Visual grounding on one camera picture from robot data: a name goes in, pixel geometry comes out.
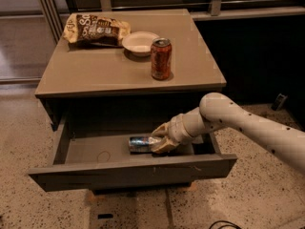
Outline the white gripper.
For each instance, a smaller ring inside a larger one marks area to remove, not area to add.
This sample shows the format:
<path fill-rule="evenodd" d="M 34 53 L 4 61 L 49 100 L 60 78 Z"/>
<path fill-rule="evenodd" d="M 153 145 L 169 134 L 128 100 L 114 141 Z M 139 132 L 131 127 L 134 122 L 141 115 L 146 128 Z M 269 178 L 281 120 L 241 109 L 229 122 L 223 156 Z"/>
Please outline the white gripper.
<path fill-rule="evenodd" d="M 175 149 L 179 144 L 186 144 L 194 140 L 199 136 L 198 118 L 199 114 L 188 112 L 176 115 L 170 120 L 170 124 L 165 122 L 158 126 L 152 131 L 153 137 L 150 138 L 151 151 L 163 154 Z"/>

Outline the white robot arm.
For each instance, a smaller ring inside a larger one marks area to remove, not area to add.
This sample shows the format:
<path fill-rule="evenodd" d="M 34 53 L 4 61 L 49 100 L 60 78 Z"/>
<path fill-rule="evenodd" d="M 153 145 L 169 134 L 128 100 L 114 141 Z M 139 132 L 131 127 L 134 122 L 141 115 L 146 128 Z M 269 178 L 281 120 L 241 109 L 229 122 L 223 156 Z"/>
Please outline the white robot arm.
<path fill-rule="evenodd" d="M 223 128 L 232 128 L 266 151 L 305 174 L 305 133 L 242 109 L 220 93 L 204 95 L 199 106 L 174 116 L 152 132 L 162 139 L 152 151 L 162 154 L 198 136 Z"/>

